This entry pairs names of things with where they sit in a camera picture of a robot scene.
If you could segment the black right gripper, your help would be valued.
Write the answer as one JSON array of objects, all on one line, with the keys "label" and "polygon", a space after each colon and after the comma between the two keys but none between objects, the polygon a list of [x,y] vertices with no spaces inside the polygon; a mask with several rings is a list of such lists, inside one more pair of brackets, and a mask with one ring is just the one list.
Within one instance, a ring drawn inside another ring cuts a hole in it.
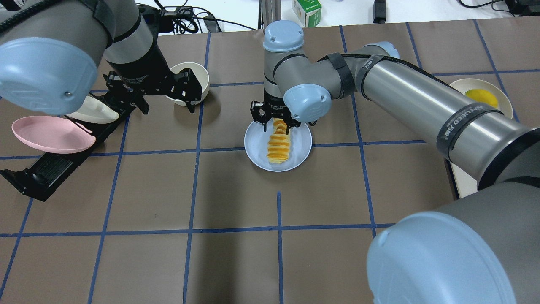
[{"label": "black right gripper", "polygon": [[299,128],[301,122],[293,118],[289,108],[282,101],[252,101],[249,108],[251,116],[255,123],[259,123],[263,127],[263,131],[268,130],[271,125],[271,119],[283,119],[282,134],[289,135],[289,128]]}]

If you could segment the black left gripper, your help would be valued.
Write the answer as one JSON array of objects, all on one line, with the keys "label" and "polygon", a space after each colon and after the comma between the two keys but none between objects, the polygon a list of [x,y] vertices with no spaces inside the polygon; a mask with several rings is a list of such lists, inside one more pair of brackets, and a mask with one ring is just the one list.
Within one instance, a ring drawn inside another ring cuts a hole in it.
[{"label": "black left gripper", "polygon": [[179,73],[170,71],[166,63],[130,63],[113,65],[104,76],[110,90],[133,93],[131,101],[143,115],[149,113],[144,95],[163,95],[195,113],[195,100],[201,98],[201,84],[190,68]]}]

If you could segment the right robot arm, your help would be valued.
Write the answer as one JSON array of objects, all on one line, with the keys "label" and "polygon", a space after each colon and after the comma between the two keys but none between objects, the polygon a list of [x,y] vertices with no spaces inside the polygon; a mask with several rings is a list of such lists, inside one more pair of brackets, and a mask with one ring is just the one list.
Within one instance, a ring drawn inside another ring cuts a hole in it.
[{"label": "right robot arm", "polygon": [[478,181],[478,191],[407,216],[367,254],[375,304],[538,304],[539,129],[400,60],[389,42],[305,56],[297,23],[265,27],[265,96],[255,122],[311,123],[359,92]]}]

